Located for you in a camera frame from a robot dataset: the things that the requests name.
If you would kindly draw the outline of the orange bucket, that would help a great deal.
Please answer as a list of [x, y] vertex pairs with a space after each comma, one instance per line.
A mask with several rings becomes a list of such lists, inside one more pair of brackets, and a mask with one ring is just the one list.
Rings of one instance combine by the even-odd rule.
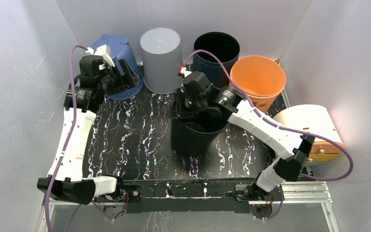
[[246, 56], [233, 65], [230, 77], [235, 85], [242, 88], [253, 104], [267, 112], [286, 84], [283, 68], [270, 58]]

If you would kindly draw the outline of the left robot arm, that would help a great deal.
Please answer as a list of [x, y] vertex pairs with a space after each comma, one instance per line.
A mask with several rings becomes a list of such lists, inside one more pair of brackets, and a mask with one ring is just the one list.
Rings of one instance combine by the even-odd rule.
[[122, 72], [105, 57], [87, 55], [79, 61], [80, 74], [73, 78], [64, 101], [64, 121], [55, 160], [37, 188], [58, 201], [87, 205], [99, 196], [123, 199], [125, 188], [113, 175], [83, 176], [88, 137], [105, 96], [136, 87], [140, 78], [120, 59]]

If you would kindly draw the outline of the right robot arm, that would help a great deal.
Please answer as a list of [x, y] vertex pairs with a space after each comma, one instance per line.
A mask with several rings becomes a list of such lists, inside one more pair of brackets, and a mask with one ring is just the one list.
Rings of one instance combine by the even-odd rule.
[[274, 150], [276, 160], [257, 176], [250, 189], [257, 199], [267, 199], [285, 181], [297, 181], [314, 137], [283, 130], [275, 120], [252, 107], [242, 93], [232, 87], [216, 87], [202, 72], [181, 67], [178, 75], [182, 85], [174, 91], [171, 117], [187, 130], [209, 135], [230, 123]]

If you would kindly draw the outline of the grey plastic bucket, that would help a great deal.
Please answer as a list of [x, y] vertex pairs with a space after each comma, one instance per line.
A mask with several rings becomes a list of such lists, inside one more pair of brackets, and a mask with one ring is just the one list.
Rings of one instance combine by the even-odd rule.
[[153, 28], [146, 31], [141, 39], [144, 84], [156, 94], [171, 94], [180, 88], [178, 77], [183, 65], [180, 35], [170, 28]]

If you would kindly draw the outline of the large black bucket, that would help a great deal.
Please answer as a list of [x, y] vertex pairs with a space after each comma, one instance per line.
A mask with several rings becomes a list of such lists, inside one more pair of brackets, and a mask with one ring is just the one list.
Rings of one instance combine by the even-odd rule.
[[171, 147], [182, 156], [201, 156], [227, 125], [228, 122], [223, 118], [207, 113], [200, 113], [195, 118], [173, 119]]

